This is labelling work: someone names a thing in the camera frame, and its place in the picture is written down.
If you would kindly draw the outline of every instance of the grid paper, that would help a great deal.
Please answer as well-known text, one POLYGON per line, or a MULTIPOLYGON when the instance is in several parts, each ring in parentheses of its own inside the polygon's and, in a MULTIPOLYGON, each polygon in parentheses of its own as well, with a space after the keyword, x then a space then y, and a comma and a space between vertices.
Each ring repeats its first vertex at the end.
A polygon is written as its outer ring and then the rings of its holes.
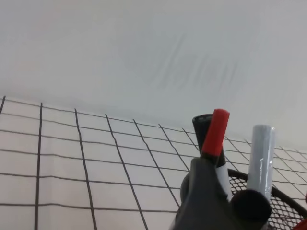
MULTIPOLYGON (((250 143, 225 137, 227 166, 248 172, 250 143)), ((3 97, 0 229, 168 229, 199 155, 195 134, 3 97)), ((277 147, 273 186, 305 208, 307 151, 277 147)))

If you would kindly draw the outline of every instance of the red marker cap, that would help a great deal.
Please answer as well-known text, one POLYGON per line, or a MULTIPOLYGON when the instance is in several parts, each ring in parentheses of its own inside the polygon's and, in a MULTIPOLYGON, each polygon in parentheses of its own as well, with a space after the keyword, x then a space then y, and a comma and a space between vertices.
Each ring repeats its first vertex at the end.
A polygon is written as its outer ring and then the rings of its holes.
POLYGON ((230 113, 224 109, 214 110, 211 124, 202 146, 202 154, 208 154, 215 157, 220 156, 229 115, 230 113))

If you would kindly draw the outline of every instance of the red object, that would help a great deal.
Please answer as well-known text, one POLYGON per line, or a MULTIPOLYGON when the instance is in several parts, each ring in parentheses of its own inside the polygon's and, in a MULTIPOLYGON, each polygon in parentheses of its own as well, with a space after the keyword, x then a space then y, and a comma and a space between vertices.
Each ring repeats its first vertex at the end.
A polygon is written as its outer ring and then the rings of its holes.
POLYGON ((307 230, 307 219, 298 223, 292 230, 307 230))
POLYGON ((201 149, 202 155, 220 156, 229 115, 230 113, 224 109, 214 110, 211 124, 201 149))

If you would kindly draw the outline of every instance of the black mesh pen holder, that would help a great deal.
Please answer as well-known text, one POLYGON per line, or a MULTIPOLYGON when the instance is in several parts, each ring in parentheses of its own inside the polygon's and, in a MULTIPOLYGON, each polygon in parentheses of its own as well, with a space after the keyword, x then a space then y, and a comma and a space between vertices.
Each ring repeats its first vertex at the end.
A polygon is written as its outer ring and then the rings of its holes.
MULTIPOLYGON (((246 189, 247 174, 232 169, 228 169, 228 174, 233 194, 246 189)), ((272 187, 270 205, 272 213, 268 223, 274 229, 291 230, 307 217, 307 211, 302 206, 275 187, 272 187)))

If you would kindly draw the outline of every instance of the gray marker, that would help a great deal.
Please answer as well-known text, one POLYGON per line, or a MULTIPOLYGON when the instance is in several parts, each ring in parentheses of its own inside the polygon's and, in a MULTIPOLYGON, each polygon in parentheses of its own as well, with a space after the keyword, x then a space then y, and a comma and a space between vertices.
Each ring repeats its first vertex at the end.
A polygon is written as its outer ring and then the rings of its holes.
POLYGON ((275 128, 268 125, 255 125, 247 189, 262 193, 268 200, 271 198, 274 148, 275 128))

